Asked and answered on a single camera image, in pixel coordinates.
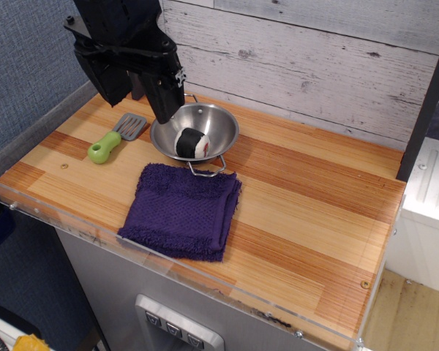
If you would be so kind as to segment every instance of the bowl handle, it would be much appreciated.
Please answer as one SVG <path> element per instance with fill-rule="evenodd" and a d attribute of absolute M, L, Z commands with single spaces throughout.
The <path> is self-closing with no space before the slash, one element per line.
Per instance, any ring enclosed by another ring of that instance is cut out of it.
<path fill-rule="evenodd" d="M 185 94 L 184 93 L 184 96 L 185 97 L 193 97 L 195 99 L 195 102 L 198 102 L 198 99 L 197 99 L 197 97 L 194 94 Z"/>
<path fill-rule="evenodd" d="M 219 170 L 217 170 L 216 172 L 214 172 L 214 173 L 207 173 L 207 174 L 205 174 L 205 173 L 196 173 L 195 170 L 193 169 L 192 163 L 190 163 L 190 161 L 187 161 L 187 164 L 189 165 L 190 170 L 192 171 L 192 174 L 193 174 L 194 176 L 200 176 L 200 177 L 211 178 L 211 177 L 215 177 L 215 176 L 217 176 L 217 175 L 220 174 L 223 170 L 226 169 L 226 162 L 225 162 L 225 159 L 223 159 L 222 155 L 219 155 L 218 157 L 219 157 L 219 159 L 221 159 L 222 167 L 221 167 Z"/>

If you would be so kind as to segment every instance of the control panel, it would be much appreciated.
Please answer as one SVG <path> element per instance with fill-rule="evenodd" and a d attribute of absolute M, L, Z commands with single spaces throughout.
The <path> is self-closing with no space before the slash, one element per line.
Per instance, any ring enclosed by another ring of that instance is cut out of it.
<path fill-rule="evenodd" d="M 225 351 L 220 335 L 145 295 L 137 296 L 135 309 L 140 323 L 159 328 L 194 347 L 194 350 Z"/>

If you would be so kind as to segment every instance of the spatula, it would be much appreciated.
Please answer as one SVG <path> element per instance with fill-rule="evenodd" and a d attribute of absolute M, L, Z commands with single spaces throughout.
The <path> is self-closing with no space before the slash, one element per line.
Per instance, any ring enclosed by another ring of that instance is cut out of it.
<path fill-rule="evenodd" d="M 98 165 L 106 162 L 110 152 L 120 144 L 122 139 L 126 141 L 135 140 L 145 124 L 146 118 L 134 113 L 125 113 L 110 132 L 89 147 L 89 159 Z"/>

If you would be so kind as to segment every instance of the green spatula handle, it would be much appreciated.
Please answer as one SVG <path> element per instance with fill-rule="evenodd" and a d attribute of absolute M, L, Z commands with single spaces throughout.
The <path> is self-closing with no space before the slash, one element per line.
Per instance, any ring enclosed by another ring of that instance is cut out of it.
<path fill-rule="evenodd" d="M 118 132 L 111 130 L 103 139 L 91 145 L 88 149 L 89 159 L 98 165 L 106 162 L 113 148 L 120 144 L 122 140 Z"/>

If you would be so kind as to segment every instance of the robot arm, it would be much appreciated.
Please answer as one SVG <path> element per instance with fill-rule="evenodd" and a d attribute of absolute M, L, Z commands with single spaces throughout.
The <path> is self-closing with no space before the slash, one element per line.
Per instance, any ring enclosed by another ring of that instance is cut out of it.
<path fill-rule="evenodd" d="M 80 16 L 69 16 L 64 26 L 75 35 L 77 60 L 98 92 L 117 105 L 136 77 L 158 122 L 168 122 L 185 103 L 185 75 L 176 43 L 157 26 L 158 0 L 74 2 Z"/>

